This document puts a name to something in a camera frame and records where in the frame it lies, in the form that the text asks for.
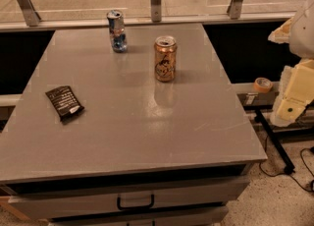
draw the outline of brown can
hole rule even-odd
[[[169,35],[159,36],[155,41],[155,77],[161,82],[169,82],[176,74],[176,40]]]

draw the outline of drawer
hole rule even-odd
[[[237,199],[249,181],[246,176],[212,178],[151,184],[135,192],[126,187],[120,193],[92,196],[56,196],[54,194],[11,197],[9,203],[30,219],[59,218],[86,214],[137,211],[147,208],[227,202]]]
[[[205,226],[221,222],[227,213],[225,206],[202,207],[51,222],[48,226]]]

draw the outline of can lid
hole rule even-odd
[[[107,13],[107,18],[109,19],[118,19],[123,15],[123,13],[119,10],[111,10]]]
[[[162,47],[171,47],[176,44],[176,40],[173,36],[164,35],[157,37],[155,43]]]

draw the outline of silver can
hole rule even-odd
[[[174,37],[165,35],[155,41],[155,77],[160,82],[169,82],[176,75],[177,43]]]
[[[110,42],[115,52],[127,51],[127,37],[125,32],[124,15],[119,10],[112,10],[107,14],[109,21]]]

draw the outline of blue can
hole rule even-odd
[[[113,50],[118,53],[127,51],[127,37],[123,13],[119,10],[112,10],[107,14],[109,21],[110,42]]]

